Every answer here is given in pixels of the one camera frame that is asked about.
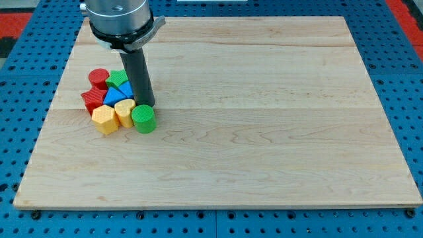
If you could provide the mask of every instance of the wooden board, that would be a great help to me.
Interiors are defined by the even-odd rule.
[[[422,203],[342,17],[168,18],[145,46],[157,129],[96,132],[84,23],[15,198],[24,210]]]

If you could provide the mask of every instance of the yellow block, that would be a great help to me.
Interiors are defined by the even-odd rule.
[[[134,108],[135,101],[132,99],[121,100],[114,105],[114,109],[118,115],[120,123],[126,128],[134,126],[134,122],[131,117],[131,112]]]
[[[95,128],[105,135],[119,129],[119,119],[114,109],[107,105],[102,105],[94,109],[91,120],[93,121]]]

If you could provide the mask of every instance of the textured block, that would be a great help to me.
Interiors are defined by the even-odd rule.
[[[132,121],[131,112],[135,108],[135,101],[133,99],[125,99],[114,105],[114,110],[118,115],[121,125],[126,128],[131,128],[134,126]]]
[[[106,97],[103,100],[103,104],[114,107],[117,102],[124,99],[126,99],[126,96],[123,93],[121,93],[118,89],[111,87],[107,91]]]
[[[88,74],[88,80],[93,87],[107,90],[106,80],[110,74],[106,69],[94,69]]]
[[[134,92],[132,91],[129,81],[122,83],[122,85],[119,86],[119,91],[123,93],[127,99],[134,99]]]
[[[125,69],[123,70],[112,70],[110,72],[110,77],[106,80],[107,87],[114,87],[118,89],[120,85],[128,81],[128,76],[126,75]]]
[[[95,128],[105,135],[119,129],[118,116],[116,115],[114,109],[107,105],[102,105],[94,109],[91,120],[93,121]]]
[[[132,110],[132,120],[139,133],[147,134],[156,128],[154,110],[148,105],[136,106]]]
[[[106,97],[106,93],[107,90],[92,87],[89,91],[81,94],[81,97],[85,103],[85,107],[87,108],[90,115],[93,114],[94,109],[103,105],[103,100]]]

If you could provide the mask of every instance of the black cylindrical tool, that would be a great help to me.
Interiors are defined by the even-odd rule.
[[[151,87],[143,48],[128,54],[121,53],[120,57],[122,58],[137,105],[154,106],[153,88]]]

